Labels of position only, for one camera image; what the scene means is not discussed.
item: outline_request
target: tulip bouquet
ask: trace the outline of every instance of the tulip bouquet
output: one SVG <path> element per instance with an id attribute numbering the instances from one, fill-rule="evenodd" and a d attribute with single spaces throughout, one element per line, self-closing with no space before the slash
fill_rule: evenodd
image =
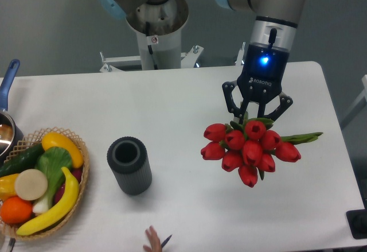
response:
<path id="1" fill-rule="evenodd" d="M 275 171 L 273 156 L 297 162 L 301 155 L 295 145 L 315 141 L 322 134 L 281 137 L 270 130 L 273 124 L 267 118 L 248 119 L 247 113 L 243 124 L 212 124 L 204 131 L 204 137 L 211 142 L 201 149 L 201 155 L 204 160 L 222 159 L 222 168 L 227 172 L 238 168 L 242 182 L 252 188 L 257 183 L 258 171 L 261 180 L 265 172 Z"/>

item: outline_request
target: saucepan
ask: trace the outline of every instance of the saucepan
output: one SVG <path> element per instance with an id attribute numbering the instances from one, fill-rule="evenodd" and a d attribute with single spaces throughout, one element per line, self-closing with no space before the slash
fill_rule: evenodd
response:
<path id="1" fill-rule="evenodd" d="M 9 90 L 20 66 L 19 60 L 12 60 L 0 86 L 0 166 L 13 147 L 23 138 L 22 131 L 7 113 Z"/>

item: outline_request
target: fruit basket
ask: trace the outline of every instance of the fruit basket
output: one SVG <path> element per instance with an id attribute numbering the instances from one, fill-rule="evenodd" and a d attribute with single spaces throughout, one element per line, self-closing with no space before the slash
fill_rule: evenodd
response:
<path id="1" fill-rule="evenodd" d="M 66 214 L 62 219 L 60 219 L 57 223 L 53 224 L 52 226 L 50 226 L 50 227 L 48 227 L 44 230 L 41 230 L 37 233 L 34 233 L 32 235 L 28 235 L 28 236 L 18 235 L 16 233 L 16 231 L 17 231 L 19 226 L 6 224 L 3 220 L 1 220 L 1 217 L 0 217 L 0 232 L 2 234 L 6 235 L 6 236 L 9 236 L 11 238 L 15 238 L 16 240 L 32 241 L 32 240 L 47 237 L 47 236 L 55 233 L 57 230 L 62 228 L 62 226 L 64 226 L 69 221 L 71 216 L 76 211 L 76 208 L 80 204 L 80 200 L 82 199 L 83 193 L 85 191 L 85 186 L 87 184 L 88 174 L 89 174 L 88 150 L 87 150 L 87 147 L 86 147 L 84 141 L 79 137 L 79 135 L 77 135 L 76 133 L 72 132 L 69 129 L 63 129 L 63 128 L 58 128 L 58 127 L 54 127 L 52 129 L 51 128 L 41 129 L 41 130 L 35 131 L 34 133 L 29 134 L 26 137 L 23 137 L 23 140 L 18 141 L 17 145 L 10 152 L 10 154 L 6 158 L 5 162 L 11 161 L 16 155 L 18 155 L 23 150 L 25 150 L 29 147 L 32 147 L 33 145 L 41 143 L 42 138 L 50 132 L 60 133 L 64 136 L 68 137 L 77 146 L 77 148 L 79 149 L 79 151 L 81 152 L 81 154 L 83 156 L 83 160 L 84 160 L 83 173 L 82 173 L 82 176 L 81 176 L 81 182 L 79 183 L 79 194 L 78 194 L 75 205 L 72 207 L 71 211 L 68 214 Z"/>

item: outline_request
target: cucumber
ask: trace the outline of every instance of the cucumber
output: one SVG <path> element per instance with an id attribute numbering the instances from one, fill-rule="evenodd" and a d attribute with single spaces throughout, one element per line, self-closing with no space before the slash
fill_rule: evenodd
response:
<path id="1" fill-rule="evenodd" d="M 0 177 L 21 173 L 24 170 L 33 169 L 37 159 L 44 153 L 42 144 L 36 144 L 4 163 L 0 168 Z"/>

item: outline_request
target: black cylindrical container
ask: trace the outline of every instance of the black cylindrical container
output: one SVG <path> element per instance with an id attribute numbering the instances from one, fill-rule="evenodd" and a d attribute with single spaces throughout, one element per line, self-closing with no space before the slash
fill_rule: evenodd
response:
<path id="1" fill-rule="evenodd" d="M 117 139 L 107 152 L 107 161 L 122 191 L 138 195 L 151 184 L 147 149 L 134 137 Z"/>

